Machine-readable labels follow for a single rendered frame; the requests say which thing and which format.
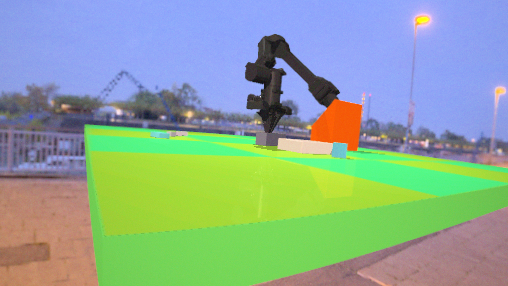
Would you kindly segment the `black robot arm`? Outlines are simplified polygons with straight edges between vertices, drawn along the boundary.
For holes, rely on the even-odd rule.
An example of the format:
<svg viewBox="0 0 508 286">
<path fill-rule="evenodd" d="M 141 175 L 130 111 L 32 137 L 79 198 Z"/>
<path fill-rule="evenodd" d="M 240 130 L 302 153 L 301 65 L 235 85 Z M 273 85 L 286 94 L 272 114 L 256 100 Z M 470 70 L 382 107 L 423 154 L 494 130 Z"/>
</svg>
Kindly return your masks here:
<svg viewBox="0 0 508 286">
<path fill-rule="evenodd" d="M 258 58 L 255 63 L 248 62 L 245 65 L 245 79 L 264 85 L 282 87 L 282 78 L 287 76 L 284 68 L 274 68 L 276 58 L 282 58 L 285 62 L 307 83 L 308 92 L 321 105 L 329 106 L 339 100 L 339 90 L 329 80 L 316 76 L 303 62 L 290 51 L 286 40 L 277 34 L 262 37 L 258 43 Z"/>
</svg>

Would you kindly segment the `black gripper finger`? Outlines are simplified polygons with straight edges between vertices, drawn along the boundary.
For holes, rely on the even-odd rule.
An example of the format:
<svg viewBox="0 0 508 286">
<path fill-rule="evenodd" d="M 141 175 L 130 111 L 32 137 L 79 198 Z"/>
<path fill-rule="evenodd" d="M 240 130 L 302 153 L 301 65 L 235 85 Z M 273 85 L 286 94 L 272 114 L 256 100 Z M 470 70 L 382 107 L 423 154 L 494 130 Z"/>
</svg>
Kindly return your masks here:
<svg viewBox="0 0 508 286">
<path fill-rule="evenodd" d="M 258 113 L 262 118 L 265 133 L 269 133 L 276 113 L 271 112 L 256 112 L 256 113 Z"/>
<path fill-rule="evenodd" d="M 284 116 L 284 115 L 282 115 L 282 114 L 276 114 L 276 115 L 275 115 L 275 118 L 274 118 L 274 121 L 273 121 L 273 124 L 272 124 L 271 130 L 270 130 L 270 132 L 269 132 L 269 133 L 272 133 L 272 132 L 273 132 L 273 130 L 274 130 L 274 128 L 275 128 L 275 126 L 277 125 L 277 123 L 279 122 L 279 120 L 281 119 L 281 117 L 282 117 L 282 116 Z"/>
</svg>

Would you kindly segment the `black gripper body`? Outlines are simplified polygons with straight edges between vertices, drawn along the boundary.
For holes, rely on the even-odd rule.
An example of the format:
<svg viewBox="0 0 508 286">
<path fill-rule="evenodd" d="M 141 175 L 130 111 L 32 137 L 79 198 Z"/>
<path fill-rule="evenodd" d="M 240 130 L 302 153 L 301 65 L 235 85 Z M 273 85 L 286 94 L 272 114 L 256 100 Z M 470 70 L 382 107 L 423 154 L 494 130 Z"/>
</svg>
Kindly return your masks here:
<svg viewBox="0 0 508 286">
<path fill-rule="evenodd" d="M 292 115 L 292 109 L 288 106 L 282 106 L 280 103 L 281 94 L 284 93 L 280 86 L 264 85 L 262 100 L 249 100 L 246 109 L 261 109 L 260 112 L 271 112 L 282 115 Z"/>
</svg>

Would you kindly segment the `white rectangular tray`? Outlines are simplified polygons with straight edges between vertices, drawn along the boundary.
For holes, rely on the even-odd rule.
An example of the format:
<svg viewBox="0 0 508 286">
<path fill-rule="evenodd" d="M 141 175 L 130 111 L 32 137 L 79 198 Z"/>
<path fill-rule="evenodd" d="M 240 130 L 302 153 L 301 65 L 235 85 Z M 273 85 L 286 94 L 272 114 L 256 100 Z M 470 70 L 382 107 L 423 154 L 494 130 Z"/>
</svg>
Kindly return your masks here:
<svg viewBox="0 0 508 286">
<path fill-rule="evenodd" d="M 278 139 L 278 149 L 306 154 L 329 154 L 332 155 L 333 143 L 313 140 Z"/>
</svg>

